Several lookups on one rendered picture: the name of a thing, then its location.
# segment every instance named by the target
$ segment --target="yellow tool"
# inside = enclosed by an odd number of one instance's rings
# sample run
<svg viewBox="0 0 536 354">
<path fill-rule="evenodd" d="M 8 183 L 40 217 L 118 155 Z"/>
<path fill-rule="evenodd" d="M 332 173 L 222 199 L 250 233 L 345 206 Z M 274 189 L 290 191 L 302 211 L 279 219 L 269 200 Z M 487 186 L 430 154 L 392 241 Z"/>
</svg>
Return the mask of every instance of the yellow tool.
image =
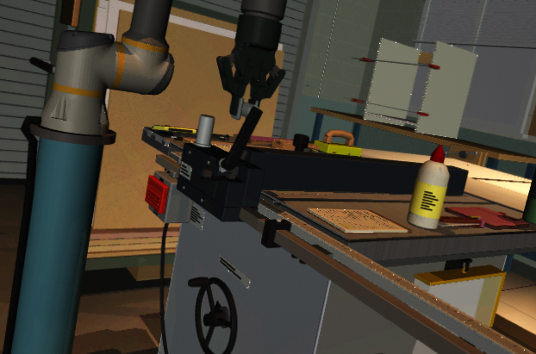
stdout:
<svg viewBox="0 0 536 354">
<path fill-rule="evenodd" d="M 171 127 L 171 126 L 153 126 L 154 131 L 168 131 L 171 133 L 192 133 L 196 134 L 197 130 L 194 128 L 181 128 L 181 127 Z"/>
<path fill-rule="evenodd" d="M 345 144 L 336 144 L 332 143 L 333 137 L 341 137 L 346 140 Z M 362 149 L 356 146 L 353 146 L 353 135 L 347 131 L 333 129 L 328 131 L 324 135 L 324 141 L 316 140 L 315 145 L 318 146 L 320 152 L 325 153 L 334 153 L 337 155 L 346 155 L 346 156 L 361 156 Z"/>
</svg>

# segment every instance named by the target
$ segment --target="handwheel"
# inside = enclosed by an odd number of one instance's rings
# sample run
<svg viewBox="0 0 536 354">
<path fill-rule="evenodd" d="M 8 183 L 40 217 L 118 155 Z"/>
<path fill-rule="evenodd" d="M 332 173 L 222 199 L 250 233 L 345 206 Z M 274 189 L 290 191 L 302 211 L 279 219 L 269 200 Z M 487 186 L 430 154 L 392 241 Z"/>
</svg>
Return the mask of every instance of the handwheel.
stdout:
<svg viewBox="0 0 536 354">
<path fill-rule="evenodd" d="M 220 302 L 214 303 L 214 296 L 212 295 L 212 285 L 216 285 L 225 295 L 227 299 L 227 304 L 229 308 L 222 307 Z M 210 340 L 214 334 L 214 330 L 217 327 L 224 329 L 230 329 L 229 342 L 227 347 L 222 354 L 231 354 L 234 348 L 234 343 L 236 343 L 236 332 L 237 332 L 237 319 L 236 319 L 236 305 L 234 304 L 234 298 L 231 294 L 229 287 L 220 279 L 216 277 L 197 277 L 195 279 L 190 279 L 188 281 L 190 287 L 198 287 L 199 293 L 197 294 L 196 300 L 196 332 L 199 343 L 203 348 L 205 354 L 215 354 L 209 348 Z M 209 332 L 205 337 L 203 333 L 203 325 L 201 324 L 201 305 L 203 304 L 203 298 L 207 293 L 209 298 L 210 312 L 203 316 L 203 324 L 209 326 Z"/>
</svg>

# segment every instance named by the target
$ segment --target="glue bottle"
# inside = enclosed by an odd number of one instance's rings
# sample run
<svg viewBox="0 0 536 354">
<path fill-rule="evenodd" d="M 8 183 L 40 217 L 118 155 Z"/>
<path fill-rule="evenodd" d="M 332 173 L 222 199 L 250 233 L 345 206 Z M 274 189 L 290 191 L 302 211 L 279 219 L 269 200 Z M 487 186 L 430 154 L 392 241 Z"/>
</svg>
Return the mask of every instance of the glue bottle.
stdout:
<svg viewBox="0 0 536 354">
<path fill-rule="evenodd" d="M 439 145 L 430 160 L 419 169 L 409 205 L 408 223 L 429 230 L 438 228 L 449 179 L 444 162 L 445 152 Z"/>
</svg>

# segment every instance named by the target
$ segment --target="green wall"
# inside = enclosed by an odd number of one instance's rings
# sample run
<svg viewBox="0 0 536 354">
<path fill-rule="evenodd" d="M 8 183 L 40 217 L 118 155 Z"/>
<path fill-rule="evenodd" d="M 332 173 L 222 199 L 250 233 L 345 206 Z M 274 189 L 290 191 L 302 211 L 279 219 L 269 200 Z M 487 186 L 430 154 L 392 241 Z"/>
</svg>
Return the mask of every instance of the green wall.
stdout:
<svg viewBox="0 0 536 354">
<path fill-rule="evenodd" d="M 363 105 L 351 103 L 349 98 L 366 100 L 373 65 L 366 65 L 352 57 L 376 57 L 380 38 L 413 46 L 421 22 L 424 0 L 340 0 L 333 27 L 333 36 L 326 60 L 333 13 L 337 0 L 321 0 L 316 20 L 315 35 L 309 56 L 307 76 L 303 86 L 296 133 L 312 134 L 315 115 L 311 107 L 363 113 Z M 326 63 L 324 77 L 322 72 Z M 329 128 L 352 131 L 352 124 L 324 117 L 321 135 Z M 493 134 L 461 128 L 458 136 L 488 146 L 536 156 L 536 144 Z M 370 149 L 429 154 L 433 144 L 387 133 L 370 127 L 361 127 L 358 145 Z M 524 176 L 527 165 L 500 162 L 497 170 Z"/>
</svg>

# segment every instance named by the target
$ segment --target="label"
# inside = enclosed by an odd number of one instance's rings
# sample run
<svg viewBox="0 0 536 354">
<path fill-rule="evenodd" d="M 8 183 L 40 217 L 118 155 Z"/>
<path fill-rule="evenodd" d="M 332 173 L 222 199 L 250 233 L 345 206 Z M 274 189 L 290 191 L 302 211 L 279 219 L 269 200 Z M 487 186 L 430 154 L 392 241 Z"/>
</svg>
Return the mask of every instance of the label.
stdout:
<svg viewBox="0 0 536 354">
<path fill-rule="evenodd" d="M 419 216 L 438 219 L 441 217 L 443 202 L 445 201 L 446 187 L 438 187 L 417 180 L 413 190 L 413 198 L 409 212 Z"/>
</svg>

